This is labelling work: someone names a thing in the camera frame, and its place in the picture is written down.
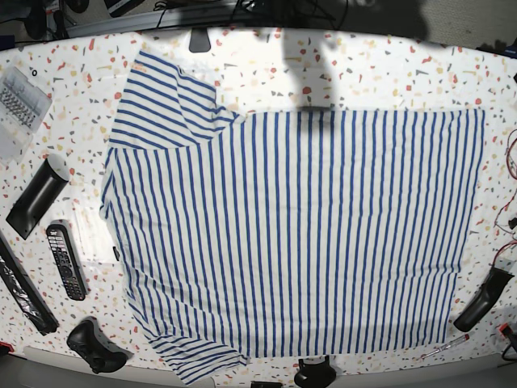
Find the striped t-shirt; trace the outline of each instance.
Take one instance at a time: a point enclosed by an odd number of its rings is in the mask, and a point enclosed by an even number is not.
[[[101,214],[128,303],[186,383],[249,357],[444,341],[485,113],[263,112],[140,53]]]

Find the speckled tabletop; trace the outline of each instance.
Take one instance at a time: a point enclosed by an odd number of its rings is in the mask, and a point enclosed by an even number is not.
[[[53,105],[23,161],[0,165],[0,228],[14,253],[59,320],[56,333],[43,337],[24,318],[0,284],[0,340],[18,354],[32,346],[76,356],[65,339],[80,320],[95,316],[107,336],[135,356],[130,365],[166,369],[138,330],[125,304],[122,272],[113,255],[107,227],[99,217],[99,189],[113,116],[132,59],[153,46],[164,57],[217,88],[218,102],[242,113],[300,106],[448,110],[482,107],[487,111],[485,155],[481,163],[469,237],[449,316],[452,325],[477,291],[498,248],[512,241],[505,225],[517,206],[517,190],[506,168],[508,137],[517,128],[517,61],[459,47],[443,47],[389,36],[280,29],[212,29],[208,53],[188,50],[189,32],[127,33],[38,44],[0,53],[0,75],[17,65],[51,95]],[[62,156],[71,174],[27,241],[6,223],[12,205],[48,154]],[[67,298],[44,230],[52,220],[69,221],[90,294],[84,302]],[[397,352],[334,356],[345,374],[375,373],[436,365],[500,352],[497,327],[515,321],[512,280],[496,306],[458,348],[416,358],[433,346]],[[252,380],[293,384],[297,359],[251,360],[216,375],[218,385],[249,385]]]

